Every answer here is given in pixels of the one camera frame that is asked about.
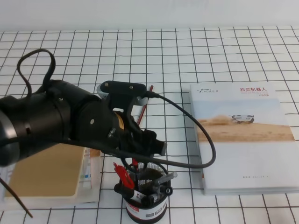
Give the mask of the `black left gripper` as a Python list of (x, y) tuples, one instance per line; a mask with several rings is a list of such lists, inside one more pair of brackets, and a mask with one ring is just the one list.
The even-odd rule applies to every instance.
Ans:
[(122, 151), (152, 157), (154, 154), (165, 156), (167, 143), (157, 140), (151, 130), (142, 130), (132, 116), (114, 111), (115, 121), (108, 138), (115, 139)]

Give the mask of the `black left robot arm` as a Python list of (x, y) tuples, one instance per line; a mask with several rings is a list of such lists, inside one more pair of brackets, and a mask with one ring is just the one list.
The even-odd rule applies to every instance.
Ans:
[(30, 97), (0, 101), (0, 165), (6, 167), (58, 143), (88, 147), (139, 160), (164, 155), (166, 143), (142, 130), (131, 116), (146, 86), (106, 81), (103, 98), (68, 82), (52, 80)]

